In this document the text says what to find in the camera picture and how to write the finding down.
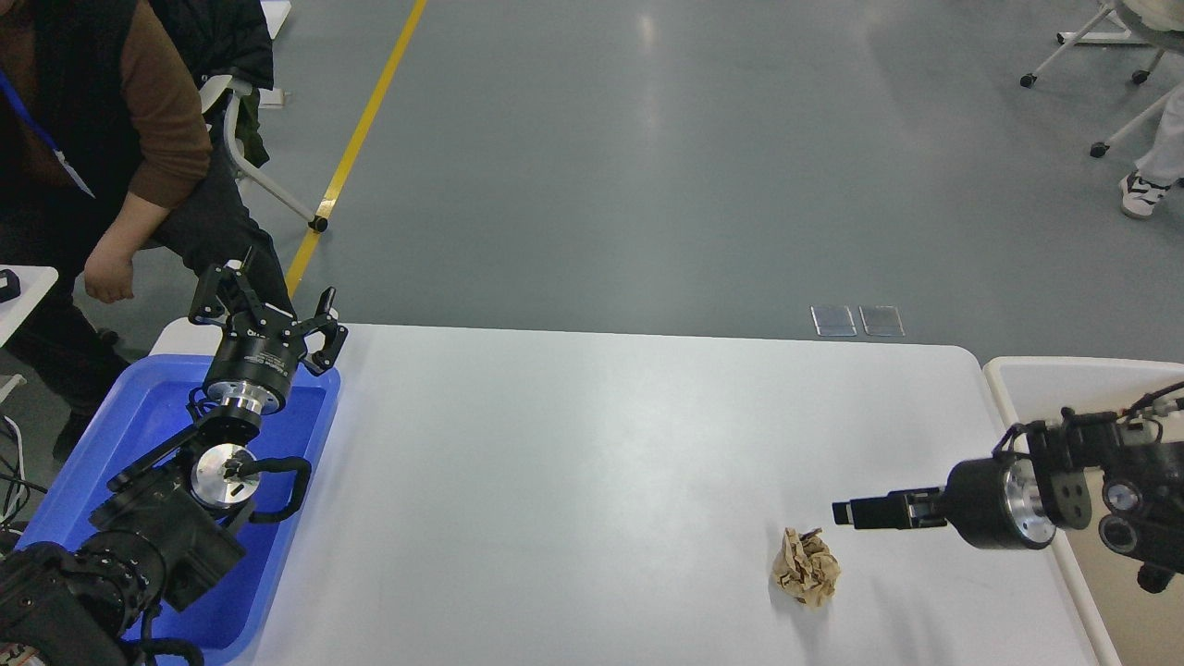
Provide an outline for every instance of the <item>white table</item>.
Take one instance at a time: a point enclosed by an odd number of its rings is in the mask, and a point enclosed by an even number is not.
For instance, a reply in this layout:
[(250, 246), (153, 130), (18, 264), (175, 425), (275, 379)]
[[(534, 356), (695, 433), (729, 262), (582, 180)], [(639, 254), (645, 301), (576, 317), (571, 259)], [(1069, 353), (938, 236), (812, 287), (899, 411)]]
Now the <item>white table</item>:
[(58, 280), (58, 271), (50, 267), (0, 264), (0, 269), (5, 268), (12, 269), (20, 280), (20, 295), (0, 303), (0, 345), (8, 341)]
[[(170, 325), (154, 353), (210, 353)], [(234, 664), (1094, 664), (1051, 555), (861, 531), (1003, 423), (957, 347), (350, 326), (271, 613)], [(768, 581), (786, 526), (843, 565)]]

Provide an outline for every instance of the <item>chair leg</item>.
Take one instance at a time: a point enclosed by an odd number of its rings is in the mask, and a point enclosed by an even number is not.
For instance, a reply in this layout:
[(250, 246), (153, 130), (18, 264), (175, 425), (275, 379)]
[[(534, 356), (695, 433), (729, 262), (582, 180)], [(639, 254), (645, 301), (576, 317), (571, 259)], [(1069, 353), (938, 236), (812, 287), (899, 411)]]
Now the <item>chair leg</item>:
[(1135, 70), (1134, 73), (1131, 75), (1131, 82), (1135, 85), (1143, 85), (1147, 81), (1147, 77), (1151, 76), (1151, 72), (1156, 71), (1156, 68), (1159, 65), (1159, 60), (1162, 59), (1164, 59), (1163, 49), (1156, 51), (1156, 57), (1151, 59), (1151, 64), (1147, 65), (1147, 69)]
[(1100, 24), (1102, 19), (1108, 17), (1113, 11), (1114, 11), (1114, 5), (1112, 5), (1111, 2), (1102, 5), (1102, 8), (1099, 9), (1096, 14), (1094, 14), (1094, 18), (1089, 19), (1089, 23), (1087, 23), (1085, 26), (1081, 27), (1081, 30), (1075, 32), (1070, 39), (1067, 39), (1060, 49), (1053, 51), (1053, 55), (1049, 56), (1047, 60), (1041, 63), (1040, 66), (1032, 70), (1031, 72), (1022, 76), (1019, 78), (1019, 85), (1023, 85), (1024, 88), (1031, 88), (1032, 84), (1036, 83), (1036, 79), (1040, 77), (1040, 72), (1044, 71), (1044, 69), (1048, 68), (1048, 65), (1050, 65), (1053, 60), (1060, 57), (1066, 49), (1072, 49), (1077, 41), (1081, 41), (1082, 37), (1088, 34), (1089, 31), (1094, 30), (1094, 26)]
[(226, 114), (223, 119), (223, 140), (226, 143), (226, 152), (230, 153), (231, 159), (234, 161), (234, 166), (247, 178), (263, 186), (263, 188), (270, 192), (272, 197), (279, 199), (296, 214), (301, 216), (301, 218), (308, 223), (309, 229), (316, 231), (317, 233), (328, 229), (328, 219), (314, 213), (307, 206), (297, 201), (296, 198), (288, 193), (287, 190), (281, 187), (275, 180), (268, 178), (262, 171), (259, 171), (251, 162), (246, 161), (246, 158), (243, 156), (242, 151), (238, 148), (238, 143), (234, 142), (234, 128), (238, 126), (238, 105), (242, 102), (242, 97), (238, 95), (238, 91), (234, 91), (232, 95), (233, 97), (231, 98), (230, 104), (226, 105)]
[(1115, 143), (1118, 143), (1122, 139), (1125, 139), (1126, 135), (1131, 134), (1131, 132), (1135, 127), (1139, 127), (1144, 122), (1147, 122), (1147, 120), (1150, 120), (1156, 114), (1163, 111), (1164, 107), (1167, 105), (1167, 97), (1171, 96), (1171, 94), (1176, 91), (1176, 88), (1173, 88), (1173, 89), (1169, 90), (1167, 92), (1165, 92), (1164, 96), (1160, 97), (1159, 100), (1156, 100), (1154, 104), (1147, 107), (1141, 114), (1134, 116), (1131, 120), (1131, 122), (1124, 124), (1118, 132), (1115, 132), (1114, 134), (1112, 134), (1109, 136), (1109, 139), (1107, 139), (1106, 141), (1099, 141), (1099, 142), (1094, 143), (1093, 146), (1090, 146), (1089, 147), (1089, 156), (1092, 156), (1092, 158), (1101, 158), (1102, 155), (1106, 154), (1106, 151), (1109, 151), (1111, 147), (1113, 147)]

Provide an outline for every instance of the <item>silver metal disc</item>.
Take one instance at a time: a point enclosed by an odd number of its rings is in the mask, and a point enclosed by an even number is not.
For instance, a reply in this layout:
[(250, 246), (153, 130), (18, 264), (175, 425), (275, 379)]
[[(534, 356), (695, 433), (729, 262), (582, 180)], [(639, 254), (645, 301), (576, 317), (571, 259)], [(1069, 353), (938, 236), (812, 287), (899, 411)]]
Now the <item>silver metal disc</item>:
[(201, 454), (198, 463), (193, 466), (191, 480), (193, 482), (193, 497), (206, 506), (218, 508), (230, 508), (236, 504), (246, 501), (259, 487), (259, 475), (251, 474), (244, 479), (237, 476), (226, 478), (226, 463), (236, 456), (246, 456), (255, 460), (246, 447), (238, 444), (218, 444)]

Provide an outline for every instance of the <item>black jacket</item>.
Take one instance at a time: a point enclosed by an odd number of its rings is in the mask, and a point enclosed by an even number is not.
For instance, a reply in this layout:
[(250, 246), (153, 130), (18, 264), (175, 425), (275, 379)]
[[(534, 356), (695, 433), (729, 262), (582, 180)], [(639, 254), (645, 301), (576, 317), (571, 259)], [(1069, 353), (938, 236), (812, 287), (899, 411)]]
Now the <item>black jacket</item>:
[(38, 120), (111, 218), (143, 161), (120, 73), (135, 8), (136, 0), (39, 0), (33, 14)]
[[(275, 85), (271, 34), (259, 0), (149, 0), (149, 5), (199, 89), (206, 77), (219, 73), (256, 88)], [(245, 100), (234, 135), (243, 141), (247, 161), (255, 166), (268, 161), (259, 136), (258, 92)]]

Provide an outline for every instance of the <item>black device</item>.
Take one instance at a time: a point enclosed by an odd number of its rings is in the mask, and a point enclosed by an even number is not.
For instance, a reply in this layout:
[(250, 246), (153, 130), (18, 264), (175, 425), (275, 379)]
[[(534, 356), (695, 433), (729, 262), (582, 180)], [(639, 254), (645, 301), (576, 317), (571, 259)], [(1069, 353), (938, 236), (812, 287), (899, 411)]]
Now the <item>black device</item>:
[[(184, 610), (246, 553), (239, 530), (301, 507), (311, 465), (257, 460), (247, 444), (284, 408), (298, 365), (326, 372), (348, 332), (333, 288), (304, 321), (263, 303), (244, 276), (249, 260), (210, 267), (198, 282), (189, 320), (220, 326), (223, 338), (191, 395), (193, 423), (108, 481), (111, 498), (90, 515), (97, 532), (77, 551), (37, 543), (0, 561), (0, 664), (129, 666), (173, 654), (200, 666), (197, 646), (152, 635), (161, 601)], [(324, 344), (310, 354), (313, 333)], [(260, 474), (279, 472), (295, 473), (287, 505), (257, 510)], [(123, 640), (141, 619), (140, 640)]]
[(0, 270), (0, 303), (20, 295), (20, 278), (11, 268)]
[[(1184, 409), (1184, 398), (1167, 397), (1180, 389), (1184, 382), (1147, 393), (1122, 412), (1063, 408), (1060, 424), (1017, 423), (990, 457), (955, 465), (944, 487), (834, 502), (835, 523), (856, 530), (948, 523), (976, 547), (1036, 550), (1057, 527), (1089, 526), (1085, 472), (1101, 469), (1111, 513), (1099, 521), (1099, 537), (1143, 562), (1139, 587), (1160, 593), (1184, 574), (1184, 442), (1164, 442), (1157, 418)], [(1016, 450), (1021, 436), (1027, 452)]]

